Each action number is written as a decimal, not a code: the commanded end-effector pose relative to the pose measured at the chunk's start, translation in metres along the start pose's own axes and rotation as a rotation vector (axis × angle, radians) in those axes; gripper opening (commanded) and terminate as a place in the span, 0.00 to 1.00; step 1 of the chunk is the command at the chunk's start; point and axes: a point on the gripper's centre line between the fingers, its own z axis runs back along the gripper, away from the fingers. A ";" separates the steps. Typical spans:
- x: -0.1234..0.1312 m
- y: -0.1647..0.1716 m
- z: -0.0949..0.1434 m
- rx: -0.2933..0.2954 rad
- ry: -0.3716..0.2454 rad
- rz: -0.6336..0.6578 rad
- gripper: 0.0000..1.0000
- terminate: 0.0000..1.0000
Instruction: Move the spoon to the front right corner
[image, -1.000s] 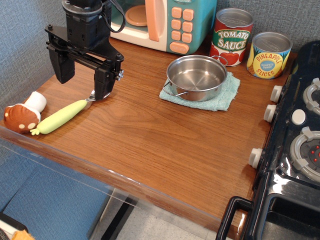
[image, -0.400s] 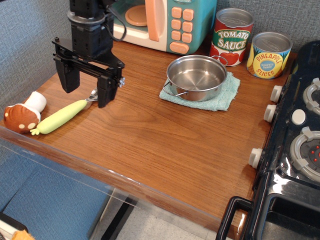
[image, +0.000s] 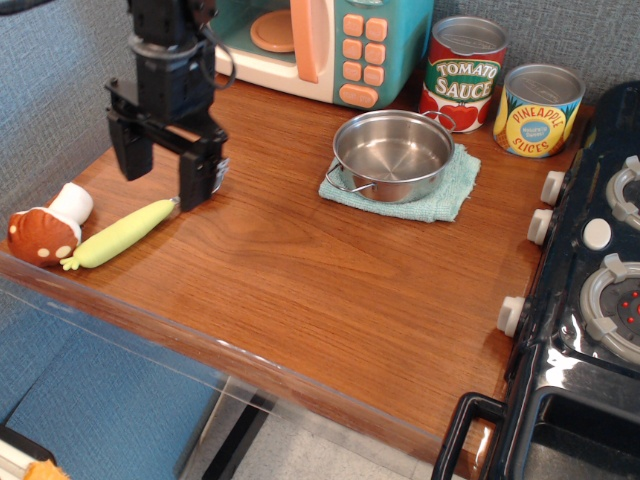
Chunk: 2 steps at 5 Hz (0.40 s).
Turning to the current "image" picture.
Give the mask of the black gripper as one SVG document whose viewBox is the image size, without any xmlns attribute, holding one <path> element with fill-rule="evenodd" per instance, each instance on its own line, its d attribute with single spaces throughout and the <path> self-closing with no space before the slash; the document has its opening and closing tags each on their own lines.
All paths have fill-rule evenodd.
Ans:
<svg viewBox="0 0 640 480">
<path fill-rule="evenodd" d="M 215 45 L 196 42 L 163 48 L 133 42 L 131 47 L 136 80 L 112 78 L 106 84 L 111 99 L 109 133 L 120 171 L 128 181 L 148 174 L 155 143 L 182 154 L 180 208 L 191 211 L 210 200 L 223 181 L 220 153 L 228 135 L 209 114 L 215 91 L 221 88 L 214 79 Z M 188 152 L 191 143 L 172 127 L 199 136 L 214 154 Z"/>
</svg>

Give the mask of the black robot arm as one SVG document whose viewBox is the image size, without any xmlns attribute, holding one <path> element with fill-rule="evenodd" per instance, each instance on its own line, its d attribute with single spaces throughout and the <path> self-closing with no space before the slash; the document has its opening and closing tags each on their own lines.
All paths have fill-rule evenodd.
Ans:
<svg viewBox="0 0 640 480">
<path fill-rule="evenodd" d="M 107 118 L 122 174 L 136 180 L 153 168 L 153 147 L 179 157 L 179 199 L 190 211 L 219 189 L 227 168 L 226 132 L 209 109 L 221 84 L 215 80 L 223 43 L 209 25 L 213 1 L 131 1 L 129 45 L 136 80 L 107 84 Z"/>
</svg>

